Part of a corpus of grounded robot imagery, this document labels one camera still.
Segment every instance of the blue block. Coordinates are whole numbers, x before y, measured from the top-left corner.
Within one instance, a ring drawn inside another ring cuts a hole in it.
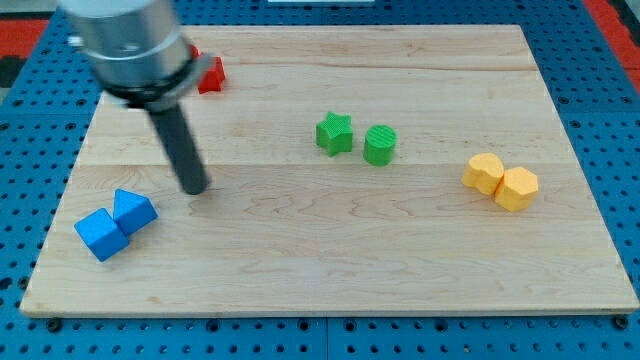
[[[122,189],[116,190],[113,218],[120,230],[129,236],[158,217],[147,197]]]
[[[129,239],[122,233],[106,209],[98,209],[78,221],[75,229],[98,260],[105,261],[129,246]]]

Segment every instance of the blue pegboard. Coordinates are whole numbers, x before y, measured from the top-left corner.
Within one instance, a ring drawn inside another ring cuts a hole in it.
[[[640,289],[640,98],[583,4],[377,0],[268,7],[178,0],[191,25],[519,24],[623,263]],[[0,358],[612,358],[640,317],[32,320],[17,310],[99,99],[58,12],[0,106]]]

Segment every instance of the green cylinder block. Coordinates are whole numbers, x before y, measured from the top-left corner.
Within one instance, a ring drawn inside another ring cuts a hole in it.
[[[386,125],[372,126],[365,136],[364,159],[374,166],[385,166],[393,159],[396,132]]]

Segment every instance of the yellow hexagon block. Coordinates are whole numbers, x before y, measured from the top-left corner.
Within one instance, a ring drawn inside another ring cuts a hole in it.
[[[506,170],[496,189],[496,202],[509,211],[523,210],[538,194],[538,177],[531,171],[517,167]]]
[[[500,158],[493,153],[482,153],[469,160],[462,175],[462,183],[485,195],[491,195],[496,191],[503,174],[504,165]]]

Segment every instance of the wooden table surface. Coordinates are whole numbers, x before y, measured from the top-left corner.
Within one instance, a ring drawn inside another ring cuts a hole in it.
[[[179,191],[143,112],[101,101],[22,301],[29,316],[476,316],[638,308],[517,26],[194,27],[222,93],[183,100],[213,182]],[[315,124],[352,115],[329,158]],[[398,134],[391,165],[364,134]],[[540,179],[509,213],[460,177],[476,153]],[[116,188],[159,219],[99,263],[73,224]]]

